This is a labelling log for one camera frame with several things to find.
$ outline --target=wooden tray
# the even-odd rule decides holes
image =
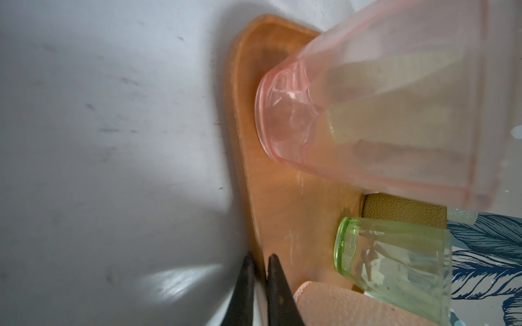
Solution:
[[[319,32],[264,15],[235,39],[224,68],[224,100],[251,251],[259,272],[279,256],[292,292],[305,281],[351,288],[334,269],[337,227],[358,216],[362,193],[346,184],[298,172],[272,161],[257,137],[254,103],[263,75]]]

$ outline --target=wood surface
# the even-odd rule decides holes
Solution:
[[[224,100],[251,250],[264,275],[279,256],[292,292],[305,281],[352,287],[334,269],[337,227],[358,216],[362,193],[349,185],[299,172],[272,161],[254,122],[263,75],[319,32],[274,15],[254,19],[235,39],[224,68]]]

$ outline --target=clear textured glass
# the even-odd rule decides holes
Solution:
[[[515,0],[385,0],[262,79],[256,126],[277,162],[480,211],[512,114]]]
[[[345,218],[337,233],[334,266],[372,296],[447,325],[452,281],[447,229]]]

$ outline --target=teal leaf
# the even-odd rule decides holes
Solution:
[[[502,215],[481,214],[474,225],[448,223],[469,249],[522,263],[522,223]]]
[[[470,250],[453,252],[452,299],[522,292],[522,265]]]
[[[504,301],[502,310],[506,326],[522,326],[522,293]]]

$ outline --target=green glass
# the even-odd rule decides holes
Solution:
[[[345,218],[337,231],[334,266],[372,296],[448,325],[452,257],[447,229]]]

